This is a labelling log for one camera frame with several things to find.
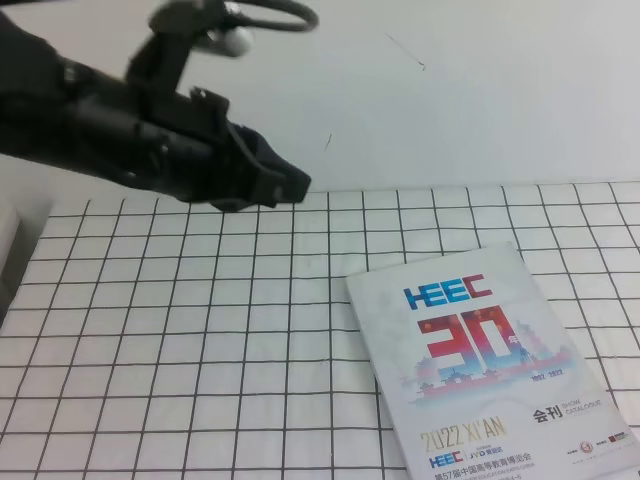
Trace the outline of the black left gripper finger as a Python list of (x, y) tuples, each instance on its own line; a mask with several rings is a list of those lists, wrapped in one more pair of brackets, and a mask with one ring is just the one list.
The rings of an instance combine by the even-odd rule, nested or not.
[(301, 203), (311, 185), (311, 177), (299, 169), (284, 172), (260, 170), (251, 190), (255, 204)]
[(257, 131), (230, 123), (229, 131), (240, 141), (241, 151), (261, 167), (282, 175), (301, 175), (302, 171), (282, 158)]

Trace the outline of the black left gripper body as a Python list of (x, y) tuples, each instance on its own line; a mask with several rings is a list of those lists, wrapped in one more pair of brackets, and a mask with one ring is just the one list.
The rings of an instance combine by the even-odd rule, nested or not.
[(227, 119), (228, 100), (177, 91), (197, 41), (230, 17), (222, 1), (166, 4), (122, 80), (67, 63), (75, 171), (227, 212), (258, 204), (260, 167)]

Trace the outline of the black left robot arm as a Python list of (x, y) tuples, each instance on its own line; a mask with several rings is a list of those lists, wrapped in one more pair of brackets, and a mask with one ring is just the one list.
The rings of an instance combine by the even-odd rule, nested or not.
[(1, 151), (128, 188), (207, 203), (223, 212), (296, 204), (311, 179), (258, 132), (228, 119), (229, 101), (178, 84), (193, 49), (216, 34), (216, 53), (246, 28), (302, 33), (317, 13), (269, 1), (286, 22), (254, 19), (232, 1), (171, 1), (122, 79), (60, 55), (46, 40), (1, 20)]

